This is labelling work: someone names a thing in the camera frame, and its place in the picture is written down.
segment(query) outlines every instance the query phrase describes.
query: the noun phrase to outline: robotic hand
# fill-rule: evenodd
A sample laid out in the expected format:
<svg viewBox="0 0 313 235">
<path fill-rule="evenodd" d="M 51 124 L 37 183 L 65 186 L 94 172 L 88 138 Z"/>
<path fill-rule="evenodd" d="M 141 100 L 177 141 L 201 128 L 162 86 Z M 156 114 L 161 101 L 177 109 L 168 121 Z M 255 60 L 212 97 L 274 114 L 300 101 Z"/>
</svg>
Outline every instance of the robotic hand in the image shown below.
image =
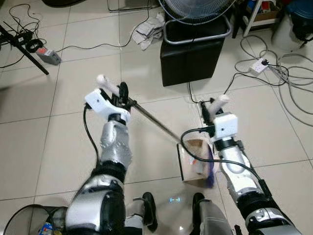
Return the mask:
<svg viewBox="0 0 313 235">
<path fill-rule="evenodd" d="M 125 210 L 123 184 L 126 171 L 132 161 L 126 126 L 131 119 L 130 108 L 134 106 L 173 138 L 178 141 L 180 139 L 135 101 L 128 98 L 128 88 L 125 83 L 121 83 L 119 87 L 114 86 L 102 75 L 97 80 L 112 92 L 112 98 L 102 89 L 96 89 L 85 97 L 88 107 L 108 120 L 103 127 L 101 137 L 102 154 L 99 164 L 79 189 L 67 210 L 67 233 L 69 235 L 122 235 L 126 234 L 127 226 L 134 226 L 137 223 L 138 218 L 143 224 L 150 225 L 148 228 L 151 231 L 155 231 L 157 221 L 152 195 L 145 193 L 143 198 L 134 199 L 128 206 L 128 211 Z M 219 161 L 222 163 L 222 171 L 228 181 L 229 193 L 246 220 L 249 234 L 300 235 L 301 233 L 275 203 L 265 181 L 260 179 L 252 168 L 241 142 L 234 140 L 238 120 L 234 114 L 223 113 L 221 108 L 227 102 L 228 97 L 222 95 L 212 102 L 209 108 L 201 104 L 204 123 L 207 124 L 202 131 L 209 133 L 219 153 L 221 158 Z M 194 229 L 192 234 L 232 234 L 221 210 L 204 197 L 200 196 L 194 200 L 193 216 L 197 229 Z"/>
</svg>

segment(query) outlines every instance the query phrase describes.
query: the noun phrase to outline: trash can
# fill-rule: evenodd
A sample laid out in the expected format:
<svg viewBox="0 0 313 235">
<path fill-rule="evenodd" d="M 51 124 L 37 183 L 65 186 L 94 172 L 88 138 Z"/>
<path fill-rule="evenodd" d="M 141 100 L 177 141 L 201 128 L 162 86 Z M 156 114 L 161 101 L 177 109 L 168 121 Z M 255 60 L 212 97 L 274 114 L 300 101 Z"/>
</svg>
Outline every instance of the trash can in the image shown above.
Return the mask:
<svg viewBox="0 0 313 235">
<path fill-rule="evenodd" d="M 28 205 L 11 217 L 3 235 L 64 235 L 66 211 L 66 207 Z"/>
<path fill-rule="evenodd" d="M 272 37 L 272 44 L 293 51 L 313 40 L 313 2 L 294 0 L 286 7 L 286 14 Z"/>
</svg>

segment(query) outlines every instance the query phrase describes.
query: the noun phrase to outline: electric fan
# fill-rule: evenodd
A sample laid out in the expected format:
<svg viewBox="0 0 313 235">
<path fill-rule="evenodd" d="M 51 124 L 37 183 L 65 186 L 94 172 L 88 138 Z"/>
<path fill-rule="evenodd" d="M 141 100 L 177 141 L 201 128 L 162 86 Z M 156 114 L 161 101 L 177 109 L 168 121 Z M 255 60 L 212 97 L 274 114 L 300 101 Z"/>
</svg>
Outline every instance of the electric fan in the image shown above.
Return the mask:
<svg viewBox="0 0 313 235">
<path fill-rule="evenodd" d="M 164 25 L 164 40 L 169 44 L 181 45 L 224 38 L 231 33 L 232 27 L 224 13 L 232 6 L 235 0 L 159 0 L 159 2 L 166 14 L 173 18 Z M 200 25 L 213 21 L 219 16 L 223 17 L 227 25 L 226 33 L 182 41 L 171 41 L 168 38 L 167 26 L 170 23 L 179 22 L 188 25 Z"/>
</svg>

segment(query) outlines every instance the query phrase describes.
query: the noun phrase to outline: power strip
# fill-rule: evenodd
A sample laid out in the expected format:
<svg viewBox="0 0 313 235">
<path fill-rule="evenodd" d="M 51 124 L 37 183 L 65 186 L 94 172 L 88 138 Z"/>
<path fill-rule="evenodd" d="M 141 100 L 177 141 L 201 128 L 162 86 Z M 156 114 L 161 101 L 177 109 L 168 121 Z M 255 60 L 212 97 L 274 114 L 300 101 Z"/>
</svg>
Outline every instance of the power strip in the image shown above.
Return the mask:
<svg viewBox="0 0 313 235">
<path fill-rule="evenodd" d="M 250 72 L 258 76 L 260 73 L 262 73 L 266 68 L 268 67 L 268 60 L 260 58 L 257 62 L 255 62 L 251 67 L 250 67 Z"/>
</svg>

